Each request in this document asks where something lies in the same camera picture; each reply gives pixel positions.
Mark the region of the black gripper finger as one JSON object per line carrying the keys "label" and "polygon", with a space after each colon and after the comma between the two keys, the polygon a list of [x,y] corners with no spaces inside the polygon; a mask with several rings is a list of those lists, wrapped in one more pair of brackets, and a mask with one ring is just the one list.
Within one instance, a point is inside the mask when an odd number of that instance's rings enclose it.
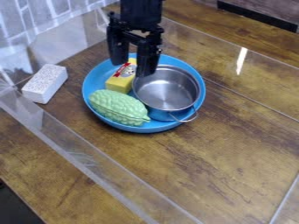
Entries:
{"label": "black gripper finger", "polygon": [[128,41],[124,33],[110,26],[106,28],[106,46],[112,64],[124,64],[128,59]]}
{"label": "black gripper finger", "polygon": [[154,73],[160,59],[161,39],[144,38],[136,43],[136,76],[145,77]]}

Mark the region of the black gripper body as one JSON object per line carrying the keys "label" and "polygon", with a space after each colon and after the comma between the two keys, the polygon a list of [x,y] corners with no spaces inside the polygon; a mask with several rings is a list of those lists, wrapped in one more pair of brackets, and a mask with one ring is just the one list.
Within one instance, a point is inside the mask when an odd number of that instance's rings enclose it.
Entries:
{"label": "black gripper body", "polygon": [[160,43],[161,15],[162,0],[120,0],[120,12],[108,13],[106,39],[116,43],[129,41],[129,32],[140,31],[148,33],[145,38],[150,43]]}

